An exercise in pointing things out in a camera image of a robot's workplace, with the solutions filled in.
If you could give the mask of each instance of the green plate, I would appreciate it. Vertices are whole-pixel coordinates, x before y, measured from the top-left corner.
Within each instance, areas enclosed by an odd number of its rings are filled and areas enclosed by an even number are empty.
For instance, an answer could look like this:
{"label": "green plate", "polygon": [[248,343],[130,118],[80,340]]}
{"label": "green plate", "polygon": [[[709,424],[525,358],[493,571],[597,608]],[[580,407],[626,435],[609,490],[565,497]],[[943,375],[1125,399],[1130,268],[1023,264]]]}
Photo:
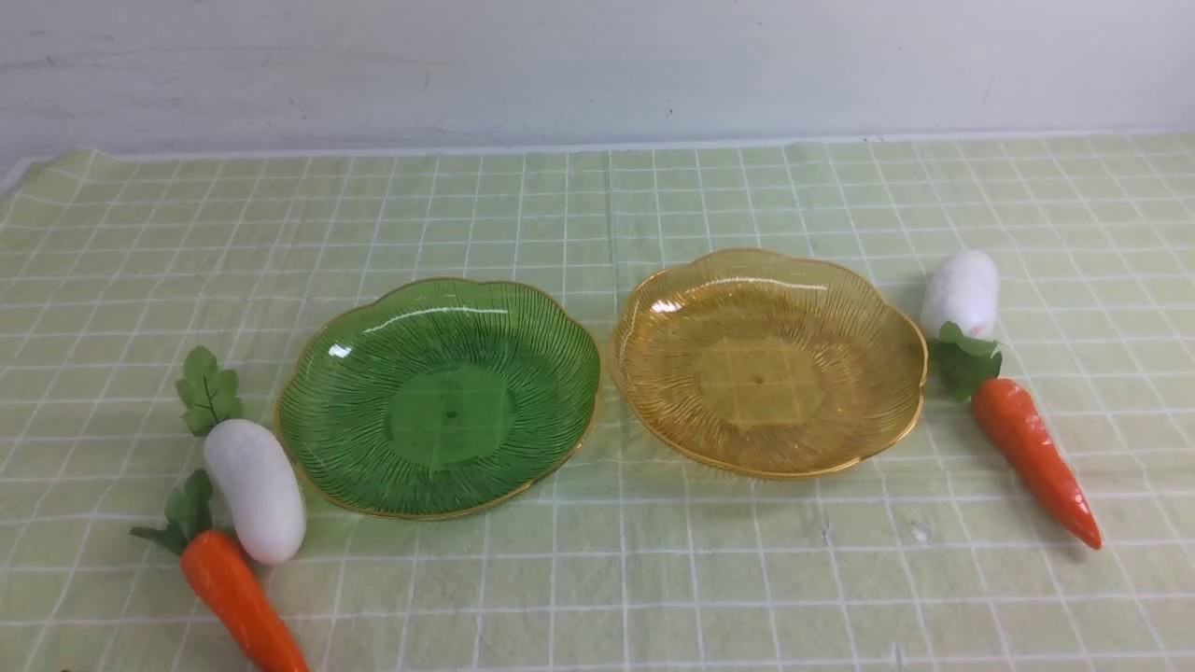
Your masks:
{"label": "green plate", "polygon": [[455,518],[563,464],[593,424],[600,374],[593,337],[544,292],[422,280],[312,337],[277,427],[333,503]]}

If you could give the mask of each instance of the white wall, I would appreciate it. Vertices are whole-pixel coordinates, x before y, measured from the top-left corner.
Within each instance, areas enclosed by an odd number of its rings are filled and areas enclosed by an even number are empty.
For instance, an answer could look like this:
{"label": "white wall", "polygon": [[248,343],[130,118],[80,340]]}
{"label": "white wall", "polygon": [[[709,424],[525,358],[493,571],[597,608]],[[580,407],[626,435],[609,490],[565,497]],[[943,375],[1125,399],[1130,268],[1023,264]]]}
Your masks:
{"label": "white wall", "polygon": [[0,158],[1195,124],[1191,0],[4,0]]}

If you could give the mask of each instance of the radish leaf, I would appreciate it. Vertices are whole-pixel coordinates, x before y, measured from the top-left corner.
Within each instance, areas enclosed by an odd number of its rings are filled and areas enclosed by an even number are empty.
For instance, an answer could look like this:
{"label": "radish leaf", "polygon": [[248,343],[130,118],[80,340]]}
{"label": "radish leaf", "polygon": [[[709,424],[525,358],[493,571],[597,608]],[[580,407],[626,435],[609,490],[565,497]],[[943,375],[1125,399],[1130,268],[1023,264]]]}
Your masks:
{"label": "radish leaf", "polygon": [[191,434],[207,436],[231,417],[241,417],[245,407],[237,396],[237,372],[220,369],[212,350],[198,346],[183,361],[183,378],[174,381],[179,401],[186,407],[183,422]]}

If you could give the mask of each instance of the artificial carrot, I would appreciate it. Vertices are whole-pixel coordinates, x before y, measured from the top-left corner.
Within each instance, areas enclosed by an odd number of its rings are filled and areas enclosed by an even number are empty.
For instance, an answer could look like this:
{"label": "artificial carrot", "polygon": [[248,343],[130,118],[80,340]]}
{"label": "artificial carrot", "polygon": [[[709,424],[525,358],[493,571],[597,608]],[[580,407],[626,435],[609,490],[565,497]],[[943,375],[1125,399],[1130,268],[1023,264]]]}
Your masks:
{"label": "artificial carrot", "polygon": [[1103,545],[1099,526],[1079,483],[1059,454],[1032,397],[1016,381],[1000,378],[995,342],[972,338],[948,322],[930,344],[931,360],[960,401],[1004,454],[1025,487],[1058,523],[1092,549]]}
{"label": "artificial carrot", "polygon": [[191,589],[262,672],[308,672],[302,652],[266,599],[240,546],[212,527],[210,497],[212,481],[197,469],[166,500],[164,530],[134,527],[129,533],[180,557]]}

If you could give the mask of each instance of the yellow plate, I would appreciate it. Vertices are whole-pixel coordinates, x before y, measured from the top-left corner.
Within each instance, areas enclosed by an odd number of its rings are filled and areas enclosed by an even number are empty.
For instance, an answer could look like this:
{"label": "yellow plate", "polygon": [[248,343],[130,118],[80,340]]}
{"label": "yellow plate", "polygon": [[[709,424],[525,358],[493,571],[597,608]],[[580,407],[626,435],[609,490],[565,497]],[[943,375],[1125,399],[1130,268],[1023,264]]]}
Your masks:
{"label": "yellow plate", "polygon": [[627,299],[611,375],[692,459],[761,478],[847,469],[908,434],[925,403],[917,325],[840,265],[724,250]]}

